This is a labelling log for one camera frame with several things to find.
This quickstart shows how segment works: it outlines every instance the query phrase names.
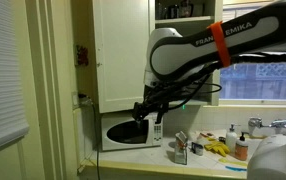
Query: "plastic container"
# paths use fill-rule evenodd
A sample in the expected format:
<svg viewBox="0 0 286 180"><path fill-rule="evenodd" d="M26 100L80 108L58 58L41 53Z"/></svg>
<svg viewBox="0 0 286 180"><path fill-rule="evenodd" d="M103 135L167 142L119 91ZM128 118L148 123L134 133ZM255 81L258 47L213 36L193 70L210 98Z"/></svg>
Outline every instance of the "plastic container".
<svg viewBox="0 0 286 180"><path fill-rule="evenodd" d="M242 132L242 136L235 144L235 158L241 161L246 161L248 147L249 144L245 141L244 133Z"/></svg>
<svg viewBox="0 0 286 180"><path fill-rule="evenodd" d="M226 133L225 145L230 149L231 153L235 152L235 143L237 140L237 134L235 133L234 126L236 124L231 124L229 132Z"/></svg>
<svg viewBox="0 0 286 180"><path fill-rule="evenodd" d="M286 136L273 135L260 143L248 164L247 179L286 179Z"/></svg>

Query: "shelf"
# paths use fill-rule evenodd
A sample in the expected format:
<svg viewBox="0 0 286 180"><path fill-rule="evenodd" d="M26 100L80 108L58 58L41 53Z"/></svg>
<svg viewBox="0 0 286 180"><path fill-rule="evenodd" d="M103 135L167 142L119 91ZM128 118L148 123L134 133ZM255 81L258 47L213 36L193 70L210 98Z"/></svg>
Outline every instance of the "shelf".
<svg viewBox="0 0 286 180"><path fill-rule="evenodd" d="M191 21L208 21L208 20L214 20L214 17L200 16L200 17L190 17L190 18L163 19L163 20L155 20L155 24L185 23Z"/></svg>
<svg viewBox="0 0 286 180"><path fill-rule="evenodd" d="M170 105L179 105L180 103L182 103L183 101L174 101L174 102L170 102ZM206 101L199 101L199 100L190 100L189 102L187 102L185 105L192 105L192 106L196 106L196 105L209 105L209 102Z"/></svg>

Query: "microwave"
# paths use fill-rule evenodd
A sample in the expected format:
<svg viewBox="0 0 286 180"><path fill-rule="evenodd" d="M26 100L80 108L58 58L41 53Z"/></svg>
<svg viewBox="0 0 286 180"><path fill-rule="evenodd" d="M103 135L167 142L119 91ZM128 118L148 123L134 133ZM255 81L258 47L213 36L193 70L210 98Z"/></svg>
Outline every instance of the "microwave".
<svg viewBox="0 0 286 180"><path fill-rule="evenodd" d="M130 112L104 114L101 118L102 150L161 146L163 121L155 124L156 117L156 113L150 113L137 122Z"/></svg>

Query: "robotic arm link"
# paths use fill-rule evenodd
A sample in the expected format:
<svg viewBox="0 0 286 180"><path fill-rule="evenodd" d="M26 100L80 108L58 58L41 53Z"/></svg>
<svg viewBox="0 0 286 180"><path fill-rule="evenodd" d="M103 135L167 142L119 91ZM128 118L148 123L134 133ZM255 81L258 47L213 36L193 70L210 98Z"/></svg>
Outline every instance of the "robotic arm link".
<svg viewBox="0 0 286 180"><path fill-rule="evenodd" d="M221 30L229 65L286 62L286 0L222 23ZM158 112L160 123L164 113L200 93L210 75L225 67L216 45L210 28L186 37L172 28L154 30L147 49L144 100L135 103L133 118L141 121ZM169 107L177 100L183 102Z"/></svg>

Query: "microwave door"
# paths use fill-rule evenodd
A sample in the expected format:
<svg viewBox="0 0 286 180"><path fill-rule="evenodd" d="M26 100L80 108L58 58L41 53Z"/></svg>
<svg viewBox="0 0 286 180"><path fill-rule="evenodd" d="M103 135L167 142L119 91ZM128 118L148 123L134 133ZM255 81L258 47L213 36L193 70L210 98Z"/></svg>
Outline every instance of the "microwave door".
<svg viewBox="0 0 286 180"><path fill-rule="evenodd" d="M148 138L149 121L143 120L140 126L136 121L128 121L112 127L107 137L123 144L145 144Z"/></svg>

